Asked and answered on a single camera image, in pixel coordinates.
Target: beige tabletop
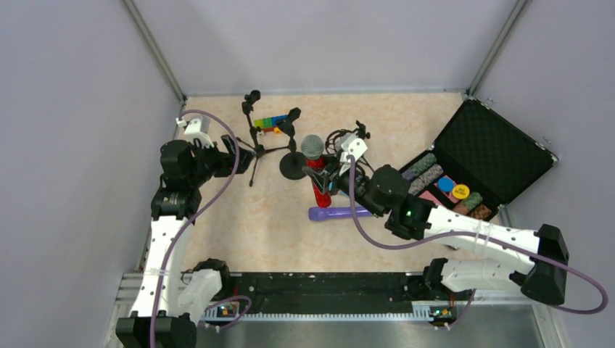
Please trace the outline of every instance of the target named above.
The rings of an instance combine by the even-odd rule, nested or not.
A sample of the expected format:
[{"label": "beige tabletop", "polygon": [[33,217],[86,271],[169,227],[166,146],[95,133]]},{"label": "beige tabletop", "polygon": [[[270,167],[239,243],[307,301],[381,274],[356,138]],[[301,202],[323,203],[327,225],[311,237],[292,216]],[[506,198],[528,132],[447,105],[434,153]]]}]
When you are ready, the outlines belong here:
[{"label": "beige tabletop", "polygon": [[[242,101],[242,96],[191,97],[186,108],[213,113],[238,137],[251,143]],[[301,117],[294,122],[298,146],[308,134],[325,139],[336,129],[354,129],[359,120],[371,133],[366,141],[366,158],[372,166],[390,164],[399,168],[429,147],[461,102],[460,94],[453,93],[263,94],[252,119],[284,115],[299,107]],[[212,122],[212,139],[221,144],[222,134],[223,129]],[[285,146],[288,140],[284,134],[259,137],[267,148]],[[453,252],[436,243],[402,251],[382,250],[361,237],[352,219],[309,221],[308,208],[316,206],[311,182],[309,178],[287,180],[280,174],[280,159],[286,153],[281,150],[260,159],[253,187],[248,186],[251,171],[236,175],[218,202],[197,219],[186,248],[184,269],[212,257],[225,260],[231,271],[397,272],[423,270],[438,257],[472,258],[468,252]],[[213,178],[203,185],[202,204],[225,180]],[[347,197],[333,198],[332,207],[348,205]],[[381,243],[407,243],[384,229],[384,218],[363,217],[360,221]]]}]

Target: case lid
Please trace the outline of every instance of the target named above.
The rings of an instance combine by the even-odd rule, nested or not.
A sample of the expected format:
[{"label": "case lid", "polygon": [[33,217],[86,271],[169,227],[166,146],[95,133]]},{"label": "case lid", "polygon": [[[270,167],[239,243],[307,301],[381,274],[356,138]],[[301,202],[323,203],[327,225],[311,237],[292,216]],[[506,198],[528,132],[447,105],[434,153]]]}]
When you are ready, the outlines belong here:
[{"label": "case lid", "polygon": [[556,158],[476,99],[467,99],[434,142],[434,150],[491,191],[499,204],[513,201]]}]

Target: gray floor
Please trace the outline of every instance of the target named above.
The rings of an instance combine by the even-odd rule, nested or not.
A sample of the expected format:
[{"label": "gray floor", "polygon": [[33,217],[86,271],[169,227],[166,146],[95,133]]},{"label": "gray floor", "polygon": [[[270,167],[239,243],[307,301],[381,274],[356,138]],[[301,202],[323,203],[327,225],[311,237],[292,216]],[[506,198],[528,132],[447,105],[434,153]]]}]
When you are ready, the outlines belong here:
[{"label": "gray floor", "polygon": [[451,332],[424,323],[244,322],[216,334],[199,330],[198,347],[219,348],[538,348],[544,347],[530,306],[476,305]]}]

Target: black case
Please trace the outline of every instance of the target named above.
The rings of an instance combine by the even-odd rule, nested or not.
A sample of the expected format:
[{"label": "black case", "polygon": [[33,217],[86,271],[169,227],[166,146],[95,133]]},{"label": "black case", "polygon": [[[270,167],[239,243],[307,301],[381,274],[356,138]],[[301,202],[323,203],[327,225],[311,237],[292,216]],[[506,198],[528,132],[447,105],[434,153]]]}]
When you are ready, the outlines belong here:
[{"label": "black case", "polygon": [[[485,220],[496,216],[500,207],[512,202],[557,162],[539,142],[471,97],[457,109],[431,149],[412,159],[400,173],[429,152],[436,156],[445,175],[482,195],[482,204],[492,212]],[[452,209],[455,204],[435,186],[436,181],[417,196],[429,191]]]}]

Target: red microphone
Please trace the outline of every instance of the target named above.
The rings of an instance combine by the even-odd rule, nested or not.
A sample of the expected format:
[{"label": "red microphone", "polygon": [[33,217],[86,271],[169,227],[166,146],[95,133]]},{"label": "red microphone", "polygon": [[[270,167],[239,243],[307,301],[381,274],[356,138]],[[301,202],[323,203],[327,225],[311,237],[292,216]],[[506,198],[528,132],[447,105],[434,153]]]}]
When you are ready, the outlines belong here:
[{"label": "red microphone", "polygon": [[[303,139],[301,142],[301,152],[305,156],[305,163],[308,167],[314,170],[322,170],[325,168],[325,159],[323,157],[324,149],[325,143],[320,136],[312,134]],[[316,204],[318,204],[319,207],[327,208],[331,205],[331,195],[329,192],[322,194],[313,181],[312,187],[314,188]]]}]

